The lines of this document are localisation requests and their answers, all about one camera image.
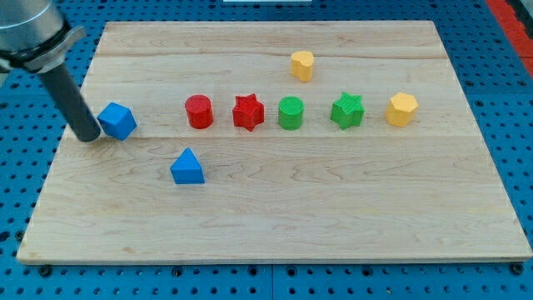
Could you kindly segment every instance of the blue triangular prism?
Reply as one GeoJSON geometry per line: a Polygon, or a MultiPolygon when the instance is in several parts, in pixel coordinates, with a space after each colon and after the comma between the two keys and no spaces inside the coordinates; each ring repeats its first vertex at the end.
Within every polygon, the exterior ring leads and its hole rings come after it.
{"type": "Polygon", "coordinates": [[[170,167],[170,172],[176,184],[205,183],[202,165],[190,148],[183,151],[182,155],[170,167]]]}

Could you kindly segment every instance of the blue pegboard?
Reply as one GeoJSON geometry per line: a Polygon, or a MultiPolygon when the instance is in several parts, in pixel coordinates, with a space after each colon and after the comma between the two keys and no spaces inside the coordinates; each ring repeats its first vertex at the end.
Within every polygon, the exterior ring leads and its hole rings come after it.
{"type": "MultiPolygon", "coordinates": [[[[433,20],[530,243],[533,82],[483,1],[57,0],[87,37],[67,55],[81,84],[106,21],[433,20]]],[[[0,298],[524,298],[533,263],[336,266],[39,267],[15,259],[64,120],[32,74],[0,89],[0,298]]]]}

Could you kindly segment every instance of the colored block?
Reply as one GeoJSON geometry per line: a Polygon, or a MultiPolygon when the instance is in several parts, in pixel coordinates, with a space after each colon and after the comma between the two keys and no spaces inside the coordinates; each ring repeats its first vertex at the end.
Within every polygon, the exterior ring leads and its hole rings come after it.
{"type": "Polygon", "coordinates": [[[418,102],[415,96],[399,92],[389,101],[385,111],[386,121],[390,125],[404,127],[415,118],[417,109],[418,102]]]}
{"type": "Polygon", "coordinates": [[[303,121],[303,101],[294,96],[284,97],[278,105],[278,123],[286,130],[295,130],[303,121]]]}
{"type": "Polygon", "coordinates": [[[291,75],[307,83],[313,78],[315,57],[309,51],[298,51],[291,55],[291,75]]]}
{"type": "Polygon", "coordinates": [[[208,128],[213,124],[211,100],[204,95],[193,95],[185,101],[189,124],[196,129],[208,128]]]}
{"type": "Polygon", "coordinates": [[[183,151],[182,155],[170,167],[170,172],[176,184],[205,183],[202,165],[190,148],[183,151]]]}
{"type": "Polygon", "coordinates": [[[257,124],[265,122],[265,107],[257,101],[256,94],[236,96],[237,104],[233,108],[233,124],[253,131],[257,124]]]}
{"type": "Polygon", "coordinates": [[[361,125],[365,114],[365,108],[361,103],[362,99],[361,95],[342,92],[341,98],[333,103],[331,120],[337,122],[342,130],[361,125]]]}
{"type": "Polygon", "coordinates": [[[120,104],[111,102],[97,117],[106,135],[124,141],[137,127],[132,111],[120,104]]]}

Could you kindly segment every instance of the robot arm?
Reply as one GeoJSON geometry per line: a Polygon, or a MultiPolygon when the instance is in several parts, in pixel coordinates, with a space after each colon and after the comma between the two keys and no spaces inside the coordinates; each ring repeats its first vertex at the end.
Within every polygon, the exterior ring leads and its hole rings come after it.
{"type": "Polygon", "coordinates": [[[65,53],[84,36],[52,0],[0,0],[0,69],[36,73],[77,138],[89,142],[100,127],[64,65],[65,53]]]}

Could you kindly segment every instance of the blue cube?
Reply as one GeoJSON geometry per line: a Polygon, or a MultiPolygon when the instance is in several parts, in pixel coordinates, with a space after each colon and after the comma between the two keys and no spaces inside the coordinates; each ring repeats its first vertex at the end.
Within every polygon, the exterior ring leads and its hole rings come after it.
{"type": "Polygon", "coordinates": [[[182,155],[170,167],[170,172],[176,184],[205,183],[202,165],[192,153],[190,148],[185,149],[182,155]]]}
{"type": "Polygon", "coordinates": [[[121,141],[125,140],[137,127],[132,111],[114,102],[109,103],[97,119],[106,135],[121,141]]]}

